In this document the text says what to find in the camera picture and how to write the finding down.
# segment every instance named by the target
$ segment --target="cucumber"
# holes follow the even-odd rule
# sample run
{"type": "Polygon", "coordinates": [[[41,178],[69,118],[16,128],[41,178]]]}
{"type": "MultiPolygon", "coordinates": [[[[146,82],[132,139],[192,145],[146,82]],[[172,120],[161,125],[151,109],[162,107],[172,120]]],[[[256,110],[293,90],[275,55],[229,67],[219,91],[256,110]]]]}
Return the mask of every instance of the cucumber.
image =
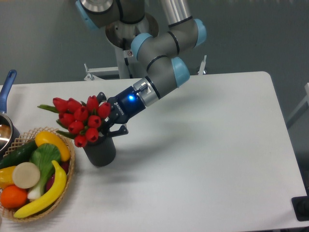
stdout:
{"type": "Polygon", "coordinates": [[[3,157],[0,161],[0,169],[16,166],[23,162],[29,162],[32,152],[37,148],[38,147],[34,140],[27,144],[21,145],[18,149],[3,157]]]}

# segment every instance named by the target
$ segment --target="wicker basket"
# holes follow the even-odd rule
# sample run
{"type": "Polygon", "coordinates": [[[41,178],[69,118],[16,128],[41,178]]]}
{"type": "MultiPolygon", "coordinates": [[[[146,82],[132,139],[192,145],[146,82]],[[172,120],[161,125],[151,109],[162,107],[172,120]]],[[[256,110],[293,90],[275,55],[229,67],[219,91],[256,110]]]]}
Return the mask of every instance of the wicker basket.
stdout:
{"type": "Polygon", "coordinates": [[[39,132],[44,131],[44,130],[52,132],[52,133],[56,134],[57,136],[59,136],[64,141],[64,143],[68,146],[68,148],[70,150],[70,154],[71,154],[70,167],[69,167],[69,172],[68,172],[68,175],[67,175],[67,184],[65,186],[65,189],[64,189],[63,193],[61,194],[61,196],[53,203],[53,205],[48,210],[44,211],[43,213],[34,214],[34,215],[26,217],[26,218],[15,218],[13,215],[16,211],[5,209],[0,203],[0,213],[4,218],[8,218],[9,220],[12,220],[12,221],[15,221],[15,222],[30,222],[30,221],[38,220],[38,219],[48,215],[50,212],[52,212],[59,205],[59,203],[62,201],[64,195],[67,192],[68,186],[71,182],[72,175],[73,175],[73,172],[74,172],[74,167],[75,167],[74,145],[71,142],[71,139],[68,139],[68,138],[61,136],[58,133],[56,133],[57,129],[53,129],[53,128],[49,128],[49,127],[35,128],[33,130],[30,130],[29,132],[26,132],[26,133],[20,135],[19,138],[16,138],[15,141],[12,143],[11,147],[5,152],[4,156],[10,155],[10,153],[12,151],[14,151],[16,148],[18,148],[19,146],[34,140],[35,136],[39,132]]]}

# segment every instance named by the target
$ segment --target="bok choy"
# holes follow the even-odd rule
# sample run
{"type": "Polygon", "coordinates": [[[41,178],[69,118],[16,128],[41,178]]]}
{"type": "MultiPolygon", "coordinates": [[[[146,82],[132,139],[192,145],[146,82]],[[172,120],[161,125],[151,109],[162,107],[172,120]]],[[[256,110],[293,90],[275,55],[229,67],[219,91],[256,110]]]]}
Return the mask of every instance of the bok choy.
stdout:
{"type": "Polygon", "coordinates": [[[55,172],[52,160],[60,162],[61,155],[59,149],[53,144],[43,144],[39,146],[31,155],[30,162],[38,166],[41,177],[38,183],[28,192],[28,199],[33,201],[44,194],[45,185],[48,179],[55,172]]]}

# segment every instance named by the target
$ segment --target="yellow bell pepper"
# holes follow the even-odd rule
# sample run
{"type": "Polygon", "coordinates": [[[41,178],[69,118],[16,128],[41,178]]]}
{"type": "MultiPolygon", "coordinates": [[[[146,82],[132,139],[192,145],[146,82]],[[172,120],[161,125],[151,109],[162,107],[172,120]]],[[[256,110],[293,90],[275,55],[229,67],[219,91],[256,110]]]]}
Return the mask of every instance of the yellow bell pepper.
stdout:
{"type": "Polygon", "coordinates": [[[30,215],[38,213],[50,206],[61,196],[67,183],[67,174],[57,161],[53,160],[52,163],[56,171],[55,181],[52,187],[39,199],[36,199],[17,210],[14,217],[26,218],[30,215]]]}
{"type": "Polygon", "coordinates": [[[0,169],[0,189],[14,184],[12,173],[16,166],[0,169]]]}
{"type": "Polygon", "coordinates": [[[71,157],[67,145],[57,135],[49,131],[39,132],[35,137],[35,143],[37,146],[41,146],[42,144],[53,144],[58,147],[62,162],[68,161],[71,157]]]}

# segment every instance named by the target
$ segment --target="pot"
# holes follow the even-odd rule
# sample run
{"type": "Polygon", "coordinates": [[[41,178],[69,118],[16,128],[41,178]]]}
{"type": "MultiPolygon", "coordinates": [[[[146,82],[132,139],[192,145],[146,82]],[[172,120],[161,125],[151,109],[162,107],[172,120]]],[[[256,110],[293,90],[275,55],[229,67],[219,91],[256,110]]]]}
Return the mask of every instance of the pot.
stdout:
{"type": "Polygon", "coordinates": [[[14,142],[19,137],[19,131],[14,127],[13,122],[6,115],[6,103],[9,92],[17,75],[16,70],[10,70],[5,79],[0,92],[0,160],[14,142]]]}

